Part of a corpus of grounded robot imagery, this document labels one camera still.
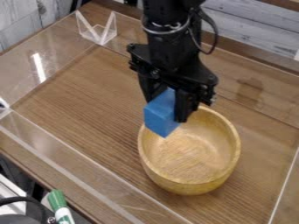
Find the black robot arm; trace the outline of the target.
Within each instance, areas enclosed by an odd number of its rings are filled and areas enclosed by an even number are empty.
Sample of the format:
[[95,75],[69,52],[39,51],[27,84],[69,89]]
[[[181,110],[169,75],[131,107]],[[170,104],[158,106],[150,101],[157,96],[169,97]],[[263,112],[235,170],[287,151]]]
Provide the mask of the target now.
[[145,98],[151,102],[171,88],[174,120],[185,123],[202,104],[211,105],[217,74],[202,62],[202,24],[214,25],[202,5],[206,0],[143,0],[145,44],[130,44],[130,68],[137,72]]

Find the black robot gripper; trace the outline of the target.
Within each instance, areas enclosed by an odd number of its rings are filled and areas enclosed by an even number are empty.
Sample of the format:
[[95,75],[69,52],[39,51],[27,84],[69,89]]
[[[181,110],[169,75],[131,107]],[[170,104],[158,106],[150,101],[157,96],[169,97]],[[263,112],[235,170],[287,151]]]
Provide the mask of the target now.
[[202,27],[190,25],[174,33],[149,33],[149,43],[127,46],[130,68],[138,73],[150,102],[167,88],[175,91],[175,121],[186,123],[199,104],[213,104],[219,78],[201,60]]

